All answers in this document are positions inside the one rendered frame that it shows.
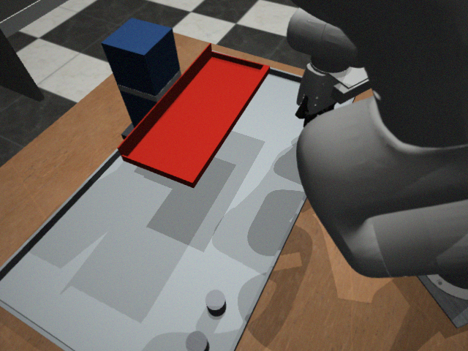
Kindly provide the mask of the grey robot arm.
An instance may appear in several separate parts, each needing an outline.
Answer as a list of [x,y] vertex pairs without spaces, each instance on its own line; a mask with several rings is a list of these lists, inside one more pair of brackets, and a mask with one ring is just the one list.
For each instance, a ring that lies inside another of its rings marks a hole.
[[360,275],[468,301],[468,0],[291,1],[287,41],[339,82],[331,98],[373,92],[299,135],[318,219]]

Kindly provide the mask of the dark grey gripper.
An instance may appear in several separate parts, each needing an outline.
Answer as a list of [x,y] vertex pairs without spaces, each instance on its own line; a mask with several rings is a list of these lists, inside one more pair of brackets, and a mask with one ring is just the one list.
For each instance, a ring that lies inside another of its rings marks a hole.
[[305,118],[303,127],[317,115],[334,109],[337,102],[331,98],[331,93],[333,86],[338,83],[327,72],[315,68],[310,60],[301,79],[297,97],[297,105],[300,107],[295,114],[298,118]]

